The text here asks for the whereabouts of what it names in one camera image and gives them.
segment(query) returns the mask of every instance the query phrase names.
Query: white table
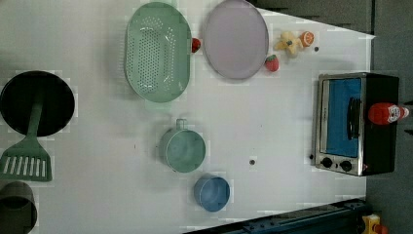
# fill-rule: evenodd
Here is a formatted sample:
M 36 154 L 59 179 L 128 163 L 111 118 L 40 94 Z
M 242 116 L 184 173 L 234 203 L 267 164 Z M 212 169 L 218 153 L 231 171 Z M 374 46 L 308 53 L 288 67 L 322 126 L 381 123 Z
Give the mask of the white table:
M 181 233 L 365 196 L 365 178 L 318 170 L 308 156 L 319 74 L 369 70 L 371 36 L 261 11 L 269 54 L 283 30 L 313 31 L 319 51 L 313 46 L 295 59 L 275 52 L 280 71 L 263 67 L 236 84 L 199 51 L 184 95 L 170 110 L 155 111 L 145 108 L 123 70 L 128 20 L 146 2 L 0 0 L 0 85 L 17 70 L 54 70 L 76 93 L 70 125 L 40 138 L 53 156 L 55 179 L 29 182 L 39 209 L 32 233 Z M 202 22 L 218 2 L 177 2 L 194 37 L 202 38 Z M 156 150 L 178 117 L 207 145 L 205 162 L 189 175 L 172 172 Z M 22 136 L 0 124 L 3 151 Z M 219 213 L 193 199 L 204 173 L 232 186 Z

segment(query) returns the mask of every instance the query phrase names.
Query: purple plate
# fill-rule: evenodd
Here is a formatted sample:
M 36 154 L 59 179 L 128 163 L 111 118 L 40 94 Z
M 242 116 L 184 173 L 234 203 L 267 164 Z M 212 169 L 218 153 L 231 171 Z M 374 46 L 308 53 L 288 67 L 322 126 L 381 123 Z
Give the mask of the purple plate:
M 245 79 L 265 63 L 268 29 L 261 14 L 244 0 L 226 0 L 209 15 L 204 31 L 206 56 L 222 76 Z

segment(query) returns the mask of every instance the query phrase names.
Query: colander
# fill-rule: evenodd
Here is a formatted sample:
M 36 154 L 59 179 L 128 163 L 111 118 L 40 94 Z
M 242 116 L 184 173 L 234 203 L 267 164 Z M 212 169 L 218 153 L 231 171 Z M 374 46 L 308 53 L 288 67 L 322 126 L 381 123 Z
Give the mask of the colander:
M 128 25 L 126 73 L 143 98 L 168 102 L 186 89 L 192 36 L 186 19 L 165 3 L 140 7 Z

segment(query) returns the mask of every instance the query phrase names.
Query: teal mug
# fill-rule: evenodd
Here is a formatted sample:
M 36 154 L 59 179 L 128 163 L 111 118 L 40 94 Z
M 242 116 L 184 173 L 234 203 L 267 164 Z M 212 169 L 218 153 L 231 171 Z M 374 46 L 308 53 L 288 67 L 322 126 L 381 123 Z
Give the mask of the teal mug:
M 206 157 L 203 138 L 186 128 L 185 119 L 176 120 L 176 129 L 167 131 L 161 139 L 160 153 L 176 172 L 195 171 Z

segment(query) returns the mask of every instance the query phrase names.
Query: mug handle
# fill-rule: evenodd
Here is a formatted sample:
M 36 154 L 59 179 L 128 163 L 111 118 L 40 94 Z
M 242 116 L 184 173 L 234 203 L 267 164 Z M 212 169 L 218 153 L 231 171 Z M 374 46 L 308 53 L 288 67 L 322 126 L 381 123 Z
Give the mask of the mug handle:
M 176 128 L 178 130 L 186 130 L 186 119 L 177 119 L 176 120 Z

